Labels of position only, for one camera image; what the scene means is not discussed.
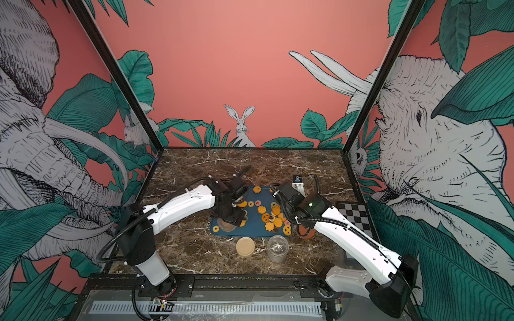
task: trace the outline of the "elephant tusk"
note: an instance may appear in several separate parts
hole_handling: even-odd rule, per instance
[[[113,224],[114,222],[111,222],[96,229],[80,229],[60,222],[56,226],[52,227],[46,235],[65,241],[83,240],[105,233]]]
[[[119,157],[119,155],[110,148],[107,144],[99,140],[98,138],[81,131],[79,129],[73,128],[71,126],[68,126],[66,124],[63,124],[61,122],[58,122],[57,120],[54,120],[52,118],[46,118],[45,119],[45,126],[43,128],[44,132],[49,135],[52,138],[60,138],[60,139],[71,139],[73,141],[76,141],[78,143],[86,144],[88,146],[94,147],[101,151],[102,153],[106,154],[108,157],[110,157],[116,165],[120,168],[120,171],[123,175],[123,185],[126,188],[127,183],[129,181],[127,170],[125,168],[125,164],[123,164],[123,161]]]
[[[10,169],[0,168],[0,198],[15,210],[24,210],[37,204],[25,193]]]

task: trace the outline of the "rabbit ear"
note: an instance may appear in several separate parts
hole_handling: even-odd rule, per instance
[[[250,106],[248,108],[245,109],[245,112],[243,113],[243,117],[241,119],[245,119],[247,118],[248,116],[250,116],[253,112],[255,111],[255,107],[253,106]]]
[[[230,107],[229,105],[224,105],[224,106],[227,109],[227,112],[230,115],[230,117],[232,117],[235,120],[239,120],[239,114],[237,113],[237,111],[235,111],[234,108]]]

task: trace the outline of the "pink wall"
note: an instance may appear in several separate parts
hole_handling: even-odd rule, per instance
[[[232,130],[230,140],[236,123],[223,105],[240,115],[255,106],[246,124],[257,146],[281,136],[310,140],[300,130],[307,109],[324,115],[329,126],[344,116],[349,98],[319,84],[289,51],[311,58],[310,50],[323,52],[364,78],[380,65],[391,41],[388,2],[153,4],[126,2],[127,26],[95,3],[96,22],[117,59],[134,49],[150,56],[155,110],[149,117],[214,121],[222,133]],[[167,137],[170,146],[185,146]]]

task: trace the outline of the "rabbit illustration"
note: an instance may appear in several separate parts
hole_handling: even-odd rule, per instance
[[[230,117],[237,120],[237,127],[235,128],[237,139],[235,141],[237,142],[241,140],[241,142],[239,143],[239,147],[255,147],[255,144],[252,143],[252,141],[246,135],[248,127],[246,127],[245,125],[245,119],[255,111],[255,107],[250,106],[246,108],[241,118],[239,118],[239,114],[237,113],[237,111],[235,111],[234,108],[230,107],[229,105],[225,105],[225,108],[227,109],[227,112],[230,115]]]

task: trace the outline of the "black metal frame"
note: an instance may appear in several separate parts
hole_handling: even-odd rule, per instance
[[[414,22],[416,21],[419,13],[421,12],[423,4],[425,4],[425,0],[411,0],[411,4],[407,8],[404,18],[401,21],[400,26],[398,27],[398,31],[394,35],[394,39],[391,43],[391,46],[389,47],[389,50],[385,55],[382,66],[378,71],[377,78],[371,86],[370,92],[368,93],[368,96],[366,97],[366,100],[364,102],[364,105],[362,106],[359,116],[357,117],[357,121],[355,122],[353,130],[350,133],[348,140],[346,141],[346,144],[343,149],[345,154],[348,154],[350,152],[350,147],[359,135],[360,129],[364,125],[364,122],[366,121],[366,118],[368,117],[371,108],[373,108],[373,106],[375,105],[375,101],[377,100],[377,97],[380,94],[380,91],[382,90],[383,85],[387,80],[387,77],[389,76],[389,72],[394,66],[396,58],[398,58],[398,55],[400,54],[400,51],[403,48],[403,45],[407,40],[409,33],[411,32],[412,26],[414,26]]]
[[[111,50],[105,42],[105,39],[98,30],[95,21],[89,15],[88,9],[86,9],[82,0],[68,0],[68,2],[71,9],[77,16],[77,19],[80,21],[80,24],[89,36],[89,39],[96,48],[98,54],[102,58],[107,69],[111,73],[111,76],[113,77],[114,81],[120,88],[120,91],[125,96],[128,105],[136,114],[137,119],[143,126],[144,131],[146,131],[146,133],[148,134],[150,141],[157,149],[157,152],[162,151],[163,146],[160,143],[159,138],[150,126],[150,123],[148,122],[148,119],[146,118],[146,115],[144,114],[143,110],[141,109],[141,107],[139,107],[139,101],[137,100],[136,95],[132,91],[132,88],[130,87],[130,84],[128,83],[125,75],[123,74],[123,71],[121,71],[118,65],[118,61],[116,60],[116,58],[114,58]]]

